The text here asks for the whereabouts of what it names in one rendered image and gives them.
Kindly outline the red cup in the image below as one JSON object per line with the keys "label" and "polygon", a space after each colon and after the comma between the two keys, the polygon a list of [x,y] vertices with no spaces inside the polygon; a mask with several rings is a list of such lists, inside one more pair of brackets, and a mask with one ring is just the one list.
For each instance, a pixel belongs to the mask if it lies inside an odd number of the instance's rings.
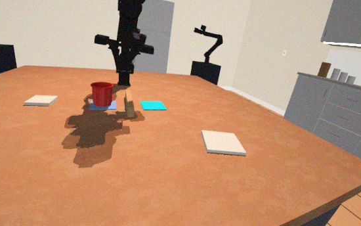
{"label": "red cup", "polygon": [[94,105],[109,106],[112,103],[113,86],[113,84],[103,81],[92,83]]}

